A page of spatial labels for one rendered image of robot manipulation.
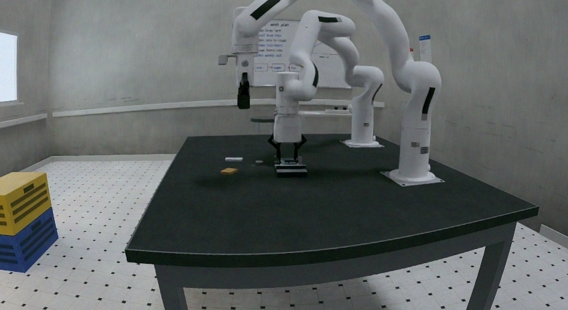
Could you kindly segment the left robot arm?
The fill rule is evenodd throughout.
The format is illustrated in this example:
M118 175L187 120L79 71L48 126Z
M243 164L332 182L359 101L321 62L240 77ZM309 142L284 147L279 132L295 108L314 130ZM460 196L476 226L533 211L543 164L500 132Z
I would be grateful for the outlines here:
M259 52L259 30L297 0L255 0L233 11L231 54L218 56L226 65L228 57ZM441 92L441 76L429 62L414 62L409 38L399 16L382 0L351 0L372 20L381 35L398 87L411 97L401 116L399 169L389 177L403 183L429 183L431 113Z

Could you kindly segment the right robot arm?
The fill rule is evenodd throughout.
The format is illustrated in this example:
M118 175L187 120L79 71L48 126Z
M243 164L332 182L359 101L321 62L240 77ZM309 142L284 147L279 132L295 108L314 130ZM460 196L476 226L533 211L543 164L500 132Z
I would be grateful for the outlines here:
M349 86L366 88L352 99L352 140L346 140L345 144L355 147L378 146L373 136L374 97L384 84L384 75L377 67L356 66L359 53L346 38L354 32L354 22L343 15L318 10L304 13L288 55L290 63L304 68L303 79L299 81L297 72L277 73L275 111L278 113L273 113L273 120L279 113L299 113L299 101L314 98L320 75L311 61L311 55L318 40L338 53L344 65L344 82Z

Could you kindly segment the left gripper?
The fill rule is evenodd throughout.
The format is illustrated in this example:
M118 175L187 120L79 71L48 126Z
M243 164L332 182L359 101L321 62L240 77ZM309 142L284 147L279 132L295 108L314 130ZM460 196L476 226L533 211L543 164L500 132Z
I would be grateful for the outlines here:
M237 54L237 56L233 56L233 58L236 58L236 87L238 87L237 107L239 109L250 108L249 85L251 86L250 88L254 87L253 56L257 55Z

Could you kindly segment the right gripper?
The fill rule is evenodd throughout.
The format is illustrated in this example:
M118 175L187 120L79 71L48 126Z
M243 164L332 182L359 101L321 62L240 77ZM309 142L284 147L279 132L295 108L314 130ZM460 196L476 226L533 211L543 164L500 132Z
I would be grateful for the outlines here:
M272 140L277 142L275 144ZM302 141L301 141L302 139ZM297 114L284 115L278 114L275 116L274 130L273 134L267 139L267 141L274 146L277 150L277 158L281 160L281 143L293 143L293 159L297 158L297 150L307 142L307 139L301 134L301 120L300 116ZM301 142L300 142L301 141ZM297 144L298 143L298 144Z

